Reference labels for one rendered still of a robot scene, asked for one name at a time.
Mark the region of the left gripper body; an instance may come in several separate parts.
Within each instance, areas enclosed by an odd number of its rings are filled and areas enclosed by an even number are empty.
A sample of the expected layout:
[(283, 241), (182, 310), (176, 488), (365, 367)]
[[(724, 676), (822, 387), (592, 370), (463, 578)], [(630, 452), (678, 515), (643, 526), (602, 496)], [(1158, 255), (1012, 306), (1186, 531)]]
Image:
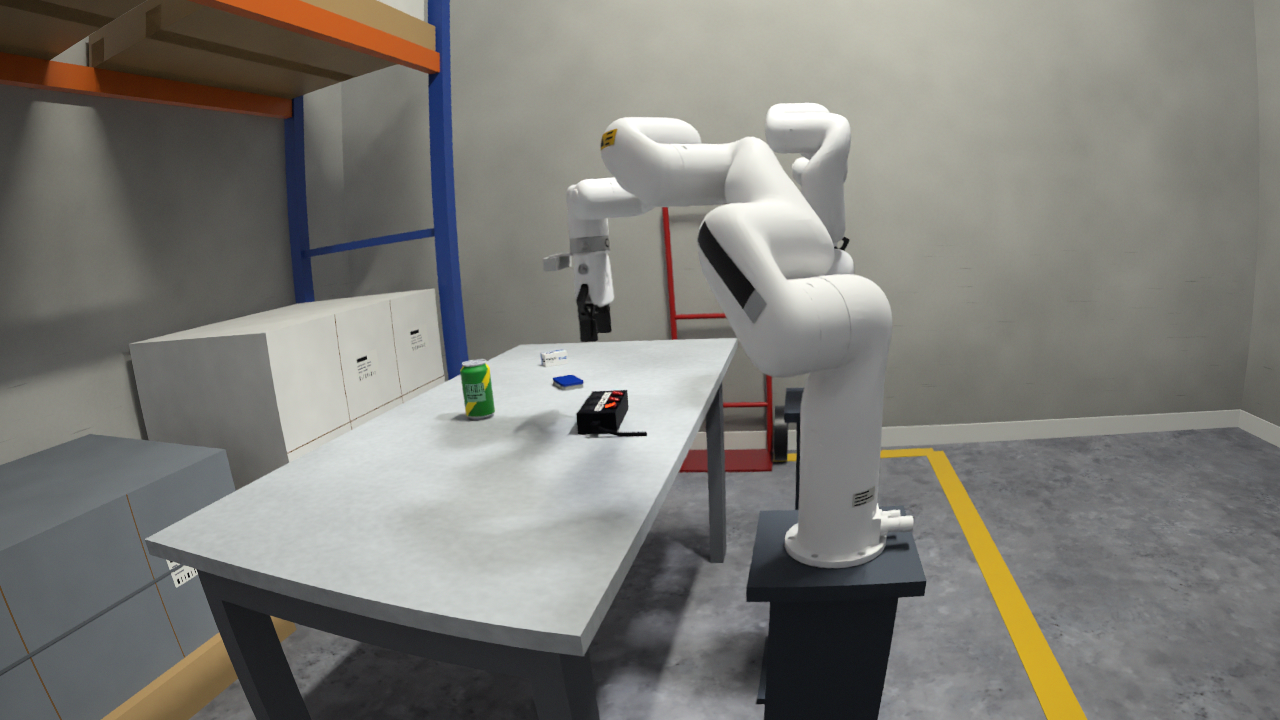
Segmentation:
[(602, 307), (613, 301), (614, 293), (608, 252), (611, 250), (570, 252), (573, 254), (575, 299), (577, 299), (581, 286), (588, 284), (589, 293), (585, 304), (596, 304), (598, 307)]

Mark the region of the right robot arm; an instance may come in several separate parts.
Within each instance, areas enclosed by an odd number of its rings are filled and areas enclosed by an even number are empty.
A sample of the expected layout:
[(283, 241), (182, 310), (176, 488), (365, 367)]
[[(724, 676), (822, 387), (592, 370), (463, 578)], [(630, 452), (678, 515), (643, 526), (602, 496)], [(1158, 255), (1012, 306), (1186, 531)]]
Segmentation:
[[(801, 184), (803, 197), (826, 225), (832, 242), (844, 240), (844, 182), (851, 145), (849, 120), (815, 102), (776, 104), (767, 111), (765, 140), (774, 152), (803, 155), (794, 161), (794, 181)], [(854, 263), (849, 252), (835, 249), (835, 263), (826, 275), (840, 274), (854, 275)]]

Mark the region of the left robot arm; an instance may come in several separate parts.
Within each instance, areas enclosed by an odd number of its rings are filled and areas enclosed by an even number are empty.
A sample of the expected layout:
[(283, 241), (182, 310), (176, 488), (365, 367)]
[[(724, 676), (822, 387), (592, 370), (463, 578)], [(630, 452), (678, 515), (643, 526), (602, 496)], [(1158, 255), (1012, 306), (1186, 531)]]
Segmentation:
[(684, 120), (625, 117), (607, 127), (602, 160), (614, 178), (566, 192), (570, 252), (611, 250), (608, 218), (727, 204), (701, 222), (701, 272), (760, 372), (809, 373), (787, 553), (814, 568), (852, 568), (881, 555), (888, 532), (913, 532), (913, 516), (877, 503), (888, 299), (861, 275), (826, 275), (829, 233), (771, 147), (755, 137), (701, 143)]

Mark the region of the black power strip body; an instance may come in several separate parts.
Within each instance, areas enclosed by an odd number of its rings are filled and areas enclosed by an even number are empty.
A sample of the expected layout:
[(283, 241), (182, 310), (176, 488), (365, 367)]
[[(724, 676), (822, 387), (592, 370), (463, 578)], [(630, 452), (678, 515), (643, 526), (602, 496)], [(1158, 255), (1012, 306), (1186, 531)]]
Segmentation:
[(646, 436), (646, 432), (617, 432), (627, 411), (627, 389), (593, 391), (576, 413), (579, 434)]

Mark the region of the green drink can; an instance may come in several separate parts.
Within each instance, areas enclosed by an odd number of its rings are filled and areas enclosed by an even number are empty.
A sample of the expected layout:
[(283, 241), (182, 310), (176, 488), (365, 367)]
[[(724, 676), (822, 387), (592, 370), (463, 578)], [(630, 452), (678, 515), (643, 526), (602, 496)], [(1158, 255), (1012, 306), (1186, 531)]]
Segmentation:
[(472, 420), (484, 420), (495, 413), (492, 375), (486, 360), (477, 359), (462, 363), (460, 370), (466, 416)]

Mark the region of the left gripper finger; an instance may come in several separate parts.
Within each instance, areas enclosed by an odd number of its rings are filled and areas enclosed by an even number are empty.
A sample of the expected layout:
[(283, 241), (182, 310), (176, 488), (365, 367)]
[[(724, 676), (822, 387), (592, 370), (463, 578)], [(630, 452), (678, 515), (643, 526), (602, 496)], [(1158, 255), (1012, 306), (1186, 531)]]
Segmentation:
[[(585, 304), (588, 292), (588, 284), (582, 284), (576, 299), (579, 307), (580, 340), (581, 342), (596, 342), (596, 319), (594, 320), (596, 304)], [(591, 310), (589, 311), (590, 307)]]
[(595, 313), (594, 319), (596, 319), (596, 333), (611, 333), (612, 328), (611, 328), (611, 306), (609, 306), (609, 304), (607, 304), (605, 306), (602, 306), (602, 307), (598, 307), (598, 305), (596, 305), (595, 311), (596, 313)]

